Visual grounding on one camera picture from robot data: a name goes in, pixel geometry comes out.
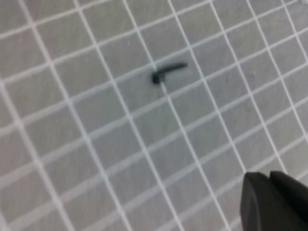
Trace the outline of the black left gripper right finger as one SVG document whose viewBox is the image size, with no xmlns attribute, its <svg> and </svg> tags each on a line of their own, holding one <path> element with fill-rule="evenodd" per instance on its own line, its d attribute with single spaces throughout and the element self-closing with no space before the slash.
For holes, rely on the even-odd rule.
<svg viewBox="0 0 308 231">
<path fill-rule="evenodd" d="M 281 171 L 272 171 L 271 183 L 290 207 L 300 216 L 308 216 L 308 187 Z"/>
</svg>

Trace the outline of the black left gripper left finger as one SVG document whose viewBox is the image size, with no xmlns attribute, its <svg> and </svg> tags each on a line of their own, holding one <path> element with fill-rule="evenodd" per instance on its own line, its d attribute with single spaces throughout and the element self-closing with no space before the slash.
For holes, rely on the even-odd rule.
<svg viewBox="0 0 308 231">
<path fill-rule="evenodd" d="M 308 217 L 300 217 L 260 172 L 244 175 L 240 216 L 244 231 L 306 231 Z"/>
</svg>

